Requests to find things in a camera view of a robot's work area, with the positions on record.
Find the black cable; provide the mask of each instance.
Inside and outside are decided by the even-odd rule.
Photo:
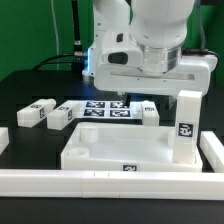
[[[53,61],[55,59],[59,59],[59,58],[66,58],[66,57],[74,57],[74,54],[60,54],[60,55],[56,55],[50,58],[47,58],[45,60],[43,60],[42,62],[40,62],[38,65],[36,65],[35,67],[32,68],[32,70],[36,71],[38,70],[43,64],[46,64],[49,61]]]
[[[184,56],[194,56],[194,55],[206,56],[206,55],[214,55],[217,58],[217,60],[218,60],[216,67],[219,66],[220,61],[221,61],[221,58],[220,58],[220,56],[217,53],[215,53],[213,51],[209,51],[208,49],[191,49],[191,48],[185,48],[182,51],[182,55],[184,55]]]
[[[43,64],[39,64],[38,68],[36,69],[32,69],[33,71],[38,71],[40,67],[44,66],[44,65],[56,65],[56,64],[72,64],[72,63],[84,63],[83,61],[61,61],[61,62],[46,62]]]
[[[201,36],[201,49],[205,49],[206,37],[205,37],[205,31],[201,21],[201,0],[196,0],[196,17],[197,17],[197,23],[198,23],[200,36]]]
[[[79,9],[78,0],[72,0],[72,16],[74,31],[74,51],[82,51],[82,42],[79,28]]]

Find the white container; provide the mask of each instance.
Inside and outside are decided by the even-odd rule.
[[[201,172],[196,149],[193,164],[172,161],[168,137],[173,127],[80,123],[61,154],[64,170]]]
[[[18,126],[31,128],[50,113],[56,106],[54,99],[40,99],[17,112]]]
[[[47,115],[47,128],[62,130],[72,122],[80,112],[79,101],[67,101]]]

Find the cable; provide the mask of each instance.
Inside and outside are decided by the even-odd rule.
[[[43,64],[39,64],[38,68],[33,69],[33,71],[38,71],[40,67],[44,66],[44,65],[58,65],[58,64],[72,64],[74,63],[74,61],[57,61],[57,62],[46,62]]]
[[[52,11],[53,23],[54,23],[54,32],[55,32],[55,40],[56,40],[56,52],[57,52],[57,55],[59,55],[60,54],[60,42],[59,42],[59,35],[58,35],[57,19],[56,19],[56,15],[55,15],[54,0],[51,0],[51,11]]]
[[[73,53],[70,54],[60,54],[60,55],[56,55],[50,58],[47,58],[45,60],[43,60],[42,62],[40,62],[38,65],[36,65],[35,67],[32,68],[33,71],[38,70],[43,64],[48,63],[49,61],[53,61],[55,59],[59,59],[59,58],[66,58],[66,57],[74,57]]]
[[[74,51],[82,51],[82,41],[79,28],[78,0],[72,0],[72,16],[74,28]]]
[[[206,56],[206,55],[214,55],[217,58],[217,65],[216,68],[219,66],[221,58],[220,56],[213,52],[213,51],[209,51],[208,49],[189,49],[189,48],[185,48],[182,51],[182,55],[184,56],[193,56],[193,55],[200,55],[200,56]]]
[[[201,36],[201,49],[205,49],[206,37],[204,28],[201,21],[201,0],[196,0],[196,17],[198,22],[198,28]]]

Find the white box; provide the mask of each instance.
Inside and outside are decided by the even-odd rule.
[[[79,101],[67,101],[47,115],[47,128],[62,130],[80,111]]]
[[[202,93],[181,91],[177,98],[173,161],[195,163]]]
[[[17,112],[18,126],[31,128],[50,113],[56,106],[54,99],[41,99]]]
[[[159,113],[154,102],[142,102],[142,123],[145,126],[159,126]]]

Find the white tray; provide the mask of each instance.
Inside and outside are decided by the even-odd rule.
[[[64,170],[201,172],[194,164],[173,163],[168,145],[174,127],[80,123],[61,154]]]

